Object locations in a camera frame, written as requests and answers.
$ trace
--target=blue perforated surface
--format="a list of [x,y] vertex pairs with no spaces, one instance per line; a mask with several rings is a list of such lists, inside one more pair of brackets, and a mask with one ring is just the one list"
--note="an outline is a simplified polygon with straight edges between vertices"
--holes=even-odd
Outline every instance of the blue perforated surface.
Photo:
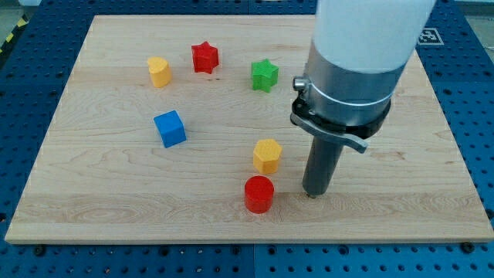
[[[45,0],[0,71],[0,238],[95,14],[308,14],[316,0]],[[443,46],[417,48],[487,209],[494,209],[493,65],[454,3],[427,27]],[[494,276],[494,244],[399,246],[10,246],[0,277]]]

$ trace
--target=wood grain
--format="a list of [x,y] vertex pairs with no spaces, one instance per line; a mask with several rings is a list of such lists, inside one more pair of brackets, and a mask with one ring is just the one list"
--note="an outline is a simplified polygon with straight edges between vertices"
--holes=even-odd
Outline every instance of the wood grain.
[[[416,55],[382,129],[344,149],[328,192],[301,186],[311,136],[289,122],[312,16],[97,16],[29,176],[6,240],[14,244],[486,242],[482,203]],[[193,73],[190,45],[220,50]],[[174,78],[152,86],[149,56]],[[250,63],[279,66],[271,93]],[[188,140],[164,149],[153,117],[177,110]],[[253,215],[243,185],[263,138],[283,146],[273,207]]]

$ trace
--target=green star block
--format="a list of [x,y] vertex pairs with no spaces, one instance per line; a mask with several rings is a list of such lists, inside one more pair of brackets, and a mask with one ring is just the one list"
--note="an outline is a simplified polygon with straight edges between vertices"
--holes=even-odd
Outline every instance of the green star block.
[[278,66],[271,64],[268,59],[252,62],[252,89],[271,91],[271,86],[278,83]]

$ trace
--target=red block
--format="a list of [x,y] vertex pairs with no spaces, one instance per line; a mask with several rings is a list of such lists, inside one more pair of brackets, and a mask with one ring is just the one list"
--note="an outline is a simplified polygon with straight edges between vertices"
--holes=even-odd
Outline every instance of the red block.
[[263,176],[255,176],[245,183],[245,207],[254,213],[267,212],[272,205],[275,187]]
[[192,61],[196,73],[211,74],[213,69],[219,65],[218,49],[210,46],[209,42],[192,46]]

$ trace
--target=blue cube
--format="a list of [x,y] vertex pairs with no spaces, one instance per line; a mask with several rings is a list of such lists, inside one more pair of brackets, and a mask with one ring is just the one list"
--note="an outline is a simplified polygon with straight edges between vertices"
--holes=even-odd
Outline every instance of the blue cube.
[[173,110],[155,117],[154,123],[160,132],[164,147],[171,147],[187,140],[184,124],[180,120],[177,111]]

